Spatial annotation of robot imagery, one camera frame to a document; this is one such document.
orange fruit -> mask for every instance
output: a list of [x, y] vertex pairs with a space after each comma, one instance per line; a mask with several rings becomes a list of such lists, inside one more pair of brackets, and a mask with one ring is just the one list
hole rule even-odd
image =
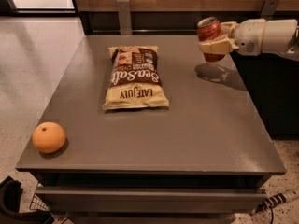
[[52, 153], [60, 149], [66, 140], [62, 126], [54, 122], [39, 124], [32, 133], [31, 141], [38, 151]]

terrazzo floor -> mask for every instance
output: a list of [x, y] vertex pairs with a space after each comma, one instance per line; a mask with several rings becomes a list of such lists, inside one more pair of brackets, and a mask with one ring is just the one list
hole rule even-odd
[[[79, 18], [0, 17], [0, 181], [21, 181], [28, 211], [36, 180], [15, 170], [32, 130], [84, 36]], [[287, 173], [264, 186], [272, 196], [299, 186], [299, 140], [274, 140]], [[55, 223], [62, 223], [56, 217]], [[271, 213], [235, 214], [234, 224], [270, 223]], [[299, 200], [274, 209], [274, 224], [299, 224]]]

white robotic arm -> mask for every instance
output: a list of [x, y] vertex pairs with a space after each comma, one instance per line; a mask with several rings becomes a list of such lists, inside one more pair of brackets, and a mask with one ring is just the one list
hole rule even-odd
[[236, 50], [241, 55], [257, 56], [272, 53], [299, 61], [297, 20], [267, 21], [265, 19], [221, 23], [221, 35], [199, 43], [200, 50], [210, 54], [228, 54]]

brown snack bag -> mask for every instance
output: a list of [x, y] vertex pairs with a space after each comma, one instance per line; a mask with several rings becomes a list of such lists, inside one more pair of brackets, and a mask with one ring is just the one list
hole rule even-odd
[[109, 48], [113, 62], [104, 110], [169, 107], [157, 73], [158, 47]]

red can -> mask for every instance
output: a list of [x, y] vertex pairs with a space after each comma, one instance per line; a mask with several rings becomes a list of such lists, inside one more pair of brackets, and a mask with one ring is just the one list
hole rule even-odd
[[[203, 19], [197, 23], [197, 36], [199, 41], [213, 40], [221, 35], [221, 24], [215, 17]], [[225, 55], [204, 53], [205, 60], [214, 63], [221, 60]]]

